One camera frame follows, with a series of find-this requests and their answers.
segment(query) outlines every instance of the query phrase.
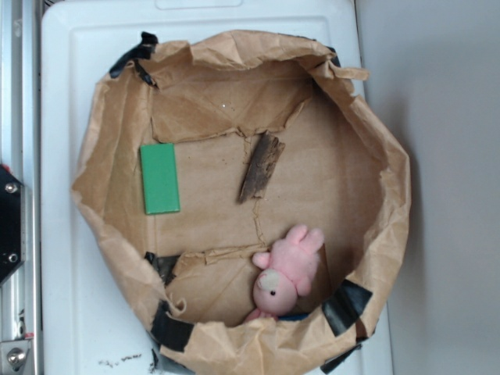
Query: metal frame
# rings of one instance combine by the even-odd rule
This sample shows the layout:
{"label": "metal frame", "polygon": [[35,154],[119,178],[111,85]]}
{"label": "metal frame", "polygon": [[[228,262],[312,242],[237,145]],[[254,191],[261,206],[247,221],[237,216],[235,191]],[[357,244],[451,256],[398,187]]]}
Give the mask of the metal frame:
{"label": "metal frame", "polygon": [[25,189],[24,264],[0,289],[0,363],[11,366],[5,347],[29,348],[16,373],[42,374],[40,271],[40,23],[41,1],[1,5],[0,162]]}

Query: green block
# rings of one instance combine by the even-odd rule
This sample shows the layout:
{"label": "green block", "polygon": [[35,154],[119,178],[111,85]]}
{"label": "green block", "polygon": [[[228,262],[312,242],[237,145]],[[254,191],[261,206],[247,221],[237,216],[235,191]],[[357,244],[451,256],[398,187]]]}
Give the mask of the green block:
{"label": "green block", "polygon": [[180,211],[179,186],[172,143],[141,146],[146,213]]}

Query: stuffed animal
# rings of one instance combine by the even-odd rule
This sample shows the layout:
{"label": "stuffed animal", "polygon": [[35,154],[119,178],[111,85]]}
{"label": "stuffed animal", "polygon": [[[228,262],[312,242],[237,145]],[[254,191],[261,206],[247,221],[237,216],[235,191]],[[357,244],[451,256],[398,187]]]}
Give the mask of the stuffed animal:
{"label": "stuffed animal", "polygon": [[257,309],[245,322],[263,317],[277,319],[294,308],[298,296],[309,294],[323,243],[321,229],[308,230],[299,224],[288,231],[286,238],[274,242],[270,252],[253,255],[253,263],[263,271],[253,287]]}

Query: brown paper bag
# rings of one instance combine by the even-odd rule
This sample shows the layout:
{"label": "brown paper bag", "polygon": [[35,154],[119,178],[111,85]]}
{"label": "brown paper bag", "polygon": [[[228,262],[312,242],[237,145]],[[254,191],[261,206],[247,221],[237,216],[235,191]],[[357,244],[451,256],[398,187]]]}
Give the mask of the brown paper bag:
{"label": "brown paper bag", "polygon": [[[72,194],[161,353],[200,374],[302,374],[373,334],[405,252],[410,183],[408,156],[352,96],[367,72],[263,32],[137,48],[154,53],[125,55],[96,87]],[[265,196],[239,204],[267,130],[286,147]],[[157,142],[176,144],[181,211],[146,216],[138,150]],[[295,308],[308,316],[241,324],[252,254],[296,223],[326,235]]]}

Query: piece of bark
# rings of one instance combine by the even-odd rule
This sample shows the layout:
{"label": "piece of bark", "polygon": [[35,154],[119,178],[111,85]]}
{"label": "piece of bark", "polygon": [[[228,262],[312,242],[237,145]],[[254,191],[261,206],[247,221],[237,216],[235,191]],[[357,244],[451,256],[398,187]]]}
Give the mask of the piece of bark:
{"label": "piece of bark", "polygon": [[283,150],[284,143],[271,135],[269,131],[260,138],[241,188],[240,203],[246,202],[251,197],[264,197],[266,186]]}

